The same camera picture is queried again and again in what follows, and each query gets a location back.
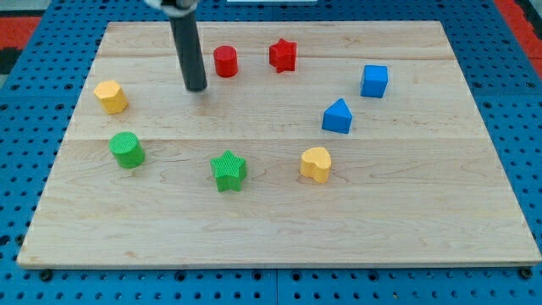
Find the wood grain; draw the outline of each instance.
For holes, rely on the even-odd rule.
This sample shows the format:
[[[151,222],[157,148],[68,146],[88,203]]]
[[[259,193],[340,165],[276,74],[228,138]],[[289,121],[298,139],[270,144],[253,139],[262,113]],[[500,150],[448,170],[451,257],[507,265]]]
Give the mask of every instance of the wood grain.
[[[24,268],[406,268],[529,265],[542,257],[440,23],[200,23],[209,88],[182,87],[168,24],[110,24],[19,254]],[[295,73],[266,48],[298,41]],[[240,73],[213,73],[231,44]],[[359,97],[386,64],[384,99]],[[115,79],[130,106],[92,96]],[[343,97],[351,134],[320,129]],[[116,166],[131,130],[147,154]],[[325,146],[329,181],[299,175]],[[209,160],[246,158],[242,192],[218,193]]]

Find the blue cube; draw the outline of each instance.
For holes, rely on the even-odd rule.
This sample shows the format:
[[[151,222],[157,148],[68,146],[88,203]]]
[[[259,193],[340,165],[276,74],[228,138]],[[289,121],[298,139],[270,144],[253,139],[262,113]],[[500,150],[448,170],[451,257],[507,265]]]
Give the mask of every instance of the blue cube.
[[[340,98],[324,111],[322,129],[347,134],[350,132],[352,113],[344,99]]]
[[[362,97],[383,97],[387,85],[388,67],[368,64],[363,68]]]

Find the toy block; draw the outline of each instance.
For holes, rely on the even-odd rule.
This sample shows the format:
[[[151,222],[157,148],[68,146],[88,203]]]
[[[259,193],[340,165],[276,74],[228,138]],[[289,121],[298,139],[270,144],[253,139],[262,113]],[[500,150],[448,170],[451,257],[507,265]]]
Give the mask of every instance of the toy block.
[[[109,151],[123,169],[133,169],[145,160],[145,153],[137,136],[129,131],[114,135],[109,141]]]
[[[218,76],[231,77],[237,74],[237,51],[232,46],[217,47],[213,56]]]
[[[340,98],[324,111],[322,129],[347,134],[350,132],[352,113],[344,99]]]
[[[122,87],[114,80],[99,83],[94,89],[94,95],[100,100],[103,110],[108,114],[121,113],[128,106]]]
[[[331,156],[324,147],[307,149],[301,156],[301,175],[313,178],[318,183],[324,183],[329,178]]]
[[[387,86],[388,67],[368,64],[363,68],[362,97],[383,97]]]
[[[295,71],[297,59],[297,42],[287,42],[280,38],[279,42],[269,47],[269,64],[277,68],[277,73]]]
[[[211,159],[211,169],[217,181],[218,191],[241,190],[241,182],[246,177],[244,158],[237,157],[227,150],[221,157]]]

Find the red cylinder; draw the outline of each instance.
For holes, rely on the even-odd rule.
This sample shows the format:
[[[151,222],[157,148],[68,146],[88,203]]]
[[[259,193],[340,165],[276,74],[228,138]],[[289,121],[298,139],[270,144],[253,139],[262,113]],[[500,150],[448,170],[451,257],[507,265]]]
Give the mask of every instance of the red cylinder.
[[[213,56],[217,75],[231,77],[237,74],[237,51],[232,46],[217,47]]]

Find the green cylinder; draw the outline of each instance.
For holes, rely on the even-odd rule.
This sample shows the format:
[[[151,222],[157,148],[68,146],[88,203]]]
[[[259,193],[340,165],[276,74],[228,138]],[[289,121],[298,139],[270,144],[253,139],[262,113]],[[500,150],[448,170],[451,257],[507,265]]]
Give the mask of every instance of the green cylinder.
[[[109,150],[115,156],[121,168],[133,169],[145,160],[145,153],[137,136],[129,131],[123,131],[111,138]]]

